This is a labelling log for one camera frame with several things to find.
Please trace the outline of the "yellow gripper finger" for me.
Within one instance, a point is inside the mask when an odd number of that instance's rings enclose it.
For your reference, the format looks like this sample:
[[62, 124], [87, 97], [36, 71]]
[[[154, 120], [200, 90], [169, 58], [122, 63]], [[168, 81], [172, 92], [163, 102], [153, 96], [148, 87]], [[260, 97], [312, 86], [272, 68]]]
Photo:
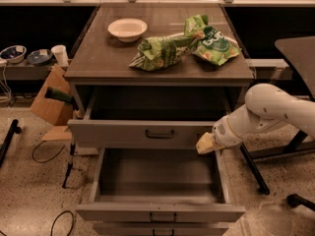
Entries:
[[214, 133], [205, 133], [196, 143], [196, 149], [199, 154], [206, 154], [221, 148], [222, 146], [216, 142]]

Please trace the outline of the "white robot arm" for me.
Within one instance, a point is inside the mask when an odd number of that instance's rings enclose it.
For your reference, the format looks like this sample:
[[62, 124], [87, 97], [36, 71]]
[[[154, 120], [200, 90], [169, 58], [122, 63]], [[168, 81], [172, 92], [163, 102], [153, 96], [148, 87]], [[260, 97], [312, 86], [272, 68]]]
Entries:
[[315, 103], [270, 84], [251, 87], [244, 104], [221, 117], [196, 143], [199, 154], [240, 145], [248, 134], [277, 129], [281, 122], [315, 138]]

